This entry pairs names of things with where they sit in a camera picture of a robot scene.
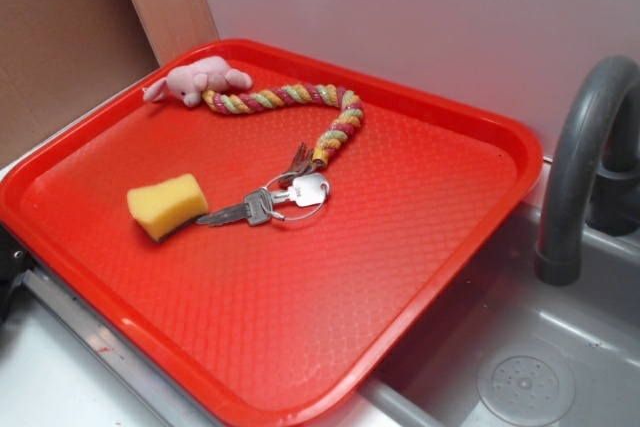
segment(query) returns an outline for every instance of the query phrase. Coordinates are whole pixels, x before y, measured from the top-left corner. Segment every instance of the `red plastic tray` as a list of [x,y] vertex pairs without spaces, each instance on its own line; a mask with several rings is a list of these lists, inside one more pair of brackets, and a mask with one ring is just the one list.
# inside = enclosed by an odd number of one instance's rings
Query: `red plastic tray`
[[[354,90],[363,127],[325,171],[306,221],[192,225],[154,244],[126,192],[190,172],[212,210],[285,170],[337,116],[222,116],[142,87],[222,55],[254,91]],[[535,183],[536,138],[513,120],[244,40],[176,59],[40,148],[0,185],[0,219],[220,419],[305,422],[366,377]]]

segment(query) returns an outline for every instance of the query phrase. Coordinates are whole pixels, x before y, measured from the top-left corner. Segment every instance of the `keychain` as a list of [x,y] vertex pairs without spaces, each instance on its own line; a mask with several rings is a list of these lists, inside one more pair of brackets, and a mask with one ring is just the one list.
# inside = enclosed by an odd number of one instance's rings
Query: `keychain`
[[[362,102],[352,91],[333,85],[296,84],[262,90],[258,93],[224,95],[213,90],[202,94],[203,100],[214,112],[225,115],[253,114],[279,107],[318,104],[337,107],[340,114],[318,138],[315,147],[307,151],[306,143],[298,148],[289,168],[276,178],[244,197],[243,202],[204,215],[197,220],[200,225],[218,226],[239,220],[249,225],[259,225],[271,218],[281,221],[306,219],[324,206],[330,185],[318,170],[329,164],[329,159],[345,144],[361,126]],[[286,190],[270,191],[278,183]],[[299,207],[317,205],[311,212],[299,217],[287,217],[274,205],[284,201],[295,202]]]

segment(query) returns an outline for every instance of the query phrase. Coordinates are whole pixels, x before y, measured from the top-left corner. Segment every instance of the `sponge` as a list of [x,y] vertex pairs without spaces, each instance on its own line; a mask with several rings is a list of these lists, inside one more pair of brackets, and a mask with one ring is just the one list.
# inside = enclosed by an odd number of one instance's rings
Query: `sponge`
[[131,216],[156,242],[209,212],[200,185],[191,174],[127,192]]

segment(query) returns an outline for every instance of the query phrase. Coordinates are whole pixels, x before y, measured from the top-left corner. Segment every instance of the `pink stuffed pig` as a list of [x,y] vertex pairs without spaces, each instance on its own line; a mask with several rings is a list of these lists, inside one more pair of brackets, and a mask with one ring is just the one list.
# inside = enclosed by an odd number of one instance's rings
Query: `pink stuffed pig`
[[187,107],[195,107],[202,100],[205,90],[247,90],[252,85],[249,74],[232,69],[222,57],[207,57],[172,69],[166,77],[145,89],[144,101],[156,102],[171,93],[182,99]]

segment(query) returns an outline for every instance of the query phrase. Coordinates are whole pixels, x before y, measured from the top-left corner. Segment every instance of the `colorful rope toy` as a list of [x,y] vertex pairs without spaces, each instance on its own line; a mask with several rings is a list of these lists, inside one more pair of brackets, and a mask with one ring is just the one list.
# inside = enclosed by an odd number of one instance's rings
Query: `colorful rope toy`
[[225,115],[253,114],[278,107],[306,104],[339,108],[338,118],[316,142],[310,158],[312,170],[325,168],[329,164],[329,159],[360,127],[363,118],[360,97],[352,90],[336,88],[333,85],[285,85],[257,93],[238,95],[224,95],[207,90],[203,92],[202,98],[211,110]]

